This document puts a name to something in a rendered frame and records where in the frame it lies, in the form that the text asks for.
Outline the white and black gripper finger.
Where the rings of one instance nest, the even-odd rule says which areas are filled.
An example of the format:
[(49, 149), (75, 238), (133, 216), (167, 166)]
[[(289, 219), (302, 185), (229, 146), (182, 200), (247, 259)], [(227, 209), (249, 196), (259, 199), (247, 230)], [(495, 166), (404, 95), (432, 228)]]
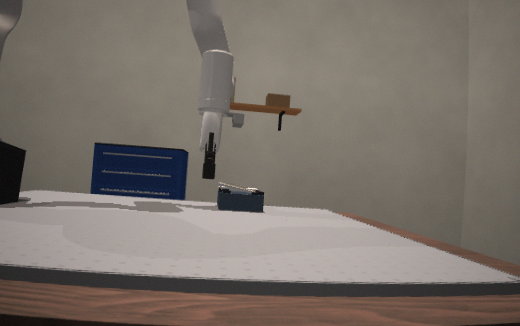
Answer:
[[(213, 151), (214, 133), (209, 133), (209, 145), (207, 151), (207, 143), (205, 146), (205, 160), (203, 163), (203, 179), (214, 179), (215, 178), (215, 154), (216, 149)], [(207, 159), (207, 161), (206, 161)]]

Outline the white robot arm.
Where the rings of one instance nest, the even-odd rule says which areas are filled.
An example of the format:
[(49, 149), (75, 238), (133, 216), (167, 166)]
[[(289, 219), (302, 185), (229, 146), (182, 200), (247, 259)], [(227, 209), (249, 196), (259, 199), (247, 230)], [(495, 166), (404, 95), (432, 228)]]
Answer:
[[(234, 57), (230, 54), (219, 0), (186, 0), (191, 29), (202, 57), (198, 110), (220, 111), (241, 128), (244, 114), (230, 113)], [(23, 0), (0, 0), (0, 60), (4, 43), (18, 23)], [(231, 83), (232, 82), (232, 83)]]

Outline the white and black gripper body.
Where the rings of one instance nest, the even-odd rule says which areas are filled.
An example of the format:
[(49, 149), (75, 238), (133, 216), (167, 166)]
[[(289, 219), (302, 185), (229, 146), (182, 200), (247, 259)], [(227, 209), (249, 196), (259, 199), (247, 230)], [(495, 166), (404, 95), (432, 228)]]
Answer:
[[(203, 115), (203, 113), (204, 113), (204, 115)], [(206, 143), (207, 143), (207, 150), (208, 150), (210, 132), (214, 133), (213, 151), (214, 151), (214, 147), (218, 145), (218, 148), (215, 148), (216, 151), (218, 152), (219, 146), (220, 146), (220, 140), (221, 140), (223, 117), (227, 117), (228, 115), (225, 113), (222, 113), (220, 111), (210, 111), (210, 110), (199, 111), (199, 114), (203, 115), (203, 118), (204, 118), (202, 120), (200, 149), (201, 149), (201, 147), (204, 147), (204, 148), (202, 148), (201, 152), (203, 152), (203, 150), (205, 150)]]

